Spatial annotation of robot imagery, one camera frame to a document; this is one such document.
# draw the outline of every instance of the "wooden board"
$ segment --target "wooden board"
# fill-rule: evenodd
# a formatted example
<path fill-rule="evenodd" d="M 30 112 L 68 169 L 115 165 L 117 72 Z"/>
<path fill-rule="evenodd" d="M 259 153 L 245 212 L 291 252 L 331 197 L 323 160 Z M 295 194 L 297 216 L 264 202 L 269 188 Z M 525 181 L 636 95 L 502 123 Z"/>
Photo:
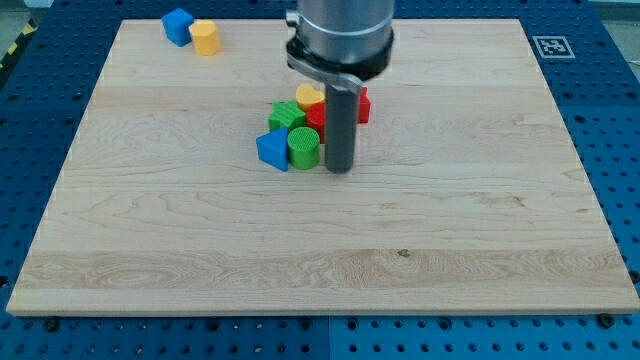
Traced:
<path fill-rule="evenodd" d="M 397 21 L 356 166 L 257 160 L 304 77 L 282 21 L 223 51 L 125 21 L 14 315 L 573 314 L 638 296 L 515 20 Z"/>

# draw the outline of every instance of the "toy block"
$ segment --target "toy block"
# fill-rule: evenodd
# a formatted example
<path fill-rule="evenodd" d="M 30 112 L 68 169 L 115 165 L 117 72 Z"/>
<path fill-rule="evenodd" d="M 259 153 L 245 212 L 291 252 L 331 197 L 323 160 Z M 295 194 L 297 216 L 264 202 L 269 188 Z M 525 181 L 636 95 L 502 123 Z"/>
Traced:
<path fill-rule="evenodd" d="M 311 84 L 301 84 L 296 90 L 296 101 L 300 110 L 307 111 L 311 105 L 324 102 L 324 92 L 314 89 Z"/>
<path fill-rule="evenodd" d="M 280 128 L 256 139 L 258 159 L 267 164 L 287 171 L 287 128 Z"/>
<path fill-rule="evenodd" d="M 178 8 L 162 17 L 162 26 L 167 38 L 182 47 L 191 42 L 189 25 L 193 24 L 193 16 Z"/>
<path fill-rule="evenodd" d="M 320 136 L 310 127 L 292 130 L 287 137 L 289 161 L 299 170 L 309 170 L 320 162 Z"/>
<path fill-rule="evenodd" d="M 311 105 L 307 110 L 307 126 L 315 130 L 320 135 L 320 144 L 324 144 L 324 122 L 326 115 L 326 104 L 317 103 Z"/>
<path fill-rule="evenodd" d="M 295 100 L 272 104 L 273 112 L 269 115 L 269 131 L 286 127 L 289 131 L 304 126 L 305 113 L 298 108 Z"/>
<path fill-rule="evenodd" d="M 199 55 L 214 55 L 220 51 L 218 27 L 213 20 L 196 20 L 189 26 L 193 49 Z"/>
<path fill-rule="evenodd" d="M 369 113 L 371 113 L 371 100 L 367 96 L 367 88 L 363 87 L 360 91 L 360 108 L 358 110 L 358 124 L 366 124 L 369 122 Z"/>

